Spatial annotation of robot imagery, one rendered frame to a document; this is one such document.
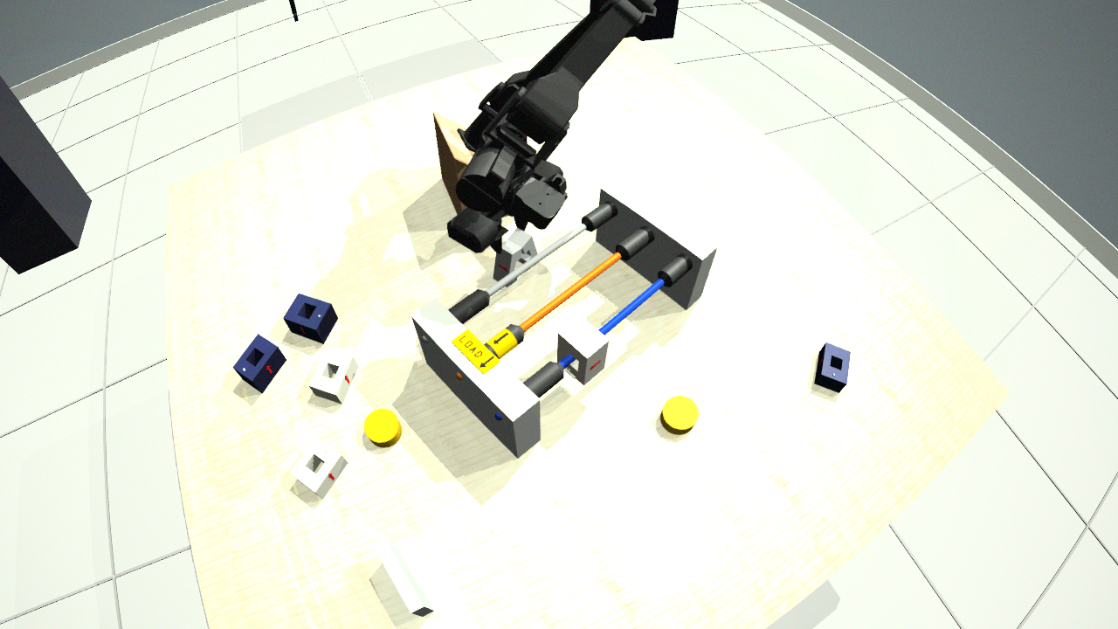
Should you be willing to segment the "yellow cylinder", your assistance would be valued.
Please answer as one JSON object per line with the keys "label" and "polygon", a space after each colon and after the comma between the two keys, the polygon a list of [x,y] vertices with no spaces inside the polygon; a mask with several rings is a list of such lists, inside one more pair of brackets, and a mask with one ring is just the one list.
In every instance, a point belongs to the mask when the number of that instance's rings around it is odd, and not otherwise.
{"label": "yellow cylinder", "polygon": [[698,417],[699,410],[693,399],[671,397],[660,411],[660,423],[670,433],[683,435],[694,428]]}
{"label": "yellow cylinder", "polygon": [[402,437],[402,426],[394,411],[378,409],[366,418],[364,430],[371,442],[378,447],[394,446]]}

